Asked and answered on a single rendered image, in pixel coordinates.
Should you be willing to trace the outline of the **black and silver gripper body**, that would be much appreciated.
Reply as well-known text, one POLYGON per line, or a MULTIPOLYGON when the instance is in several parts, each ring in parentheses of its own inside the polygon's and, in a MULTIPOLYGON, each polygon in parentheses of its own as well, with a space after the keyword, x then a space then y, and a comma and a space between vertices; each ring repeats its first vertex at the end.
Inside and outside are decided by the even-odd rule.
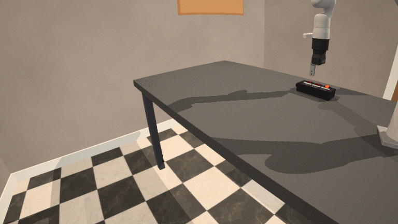
POLYGON ((312 38, 313 55, 311 58, 312 64, 321 65, 325 63, 326 51, 329 47, 330 28, 328 27, 314 27, 313 34, 305 33, 303 38, 312 38))

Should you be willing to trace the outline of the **dark grey power strip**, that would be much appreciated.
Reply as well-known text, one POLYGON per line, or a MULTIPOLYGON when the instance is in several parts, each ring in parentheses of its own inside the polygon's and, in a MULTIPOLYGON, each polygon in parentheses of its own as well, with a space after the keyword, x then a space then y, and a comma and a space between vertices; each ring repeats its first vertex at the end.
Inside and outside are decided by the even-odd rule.
POLYGON ((296 90, 329 101, 335 95, 335 88, 316 84, 311 81, 300 81, 296 83, 296 90))

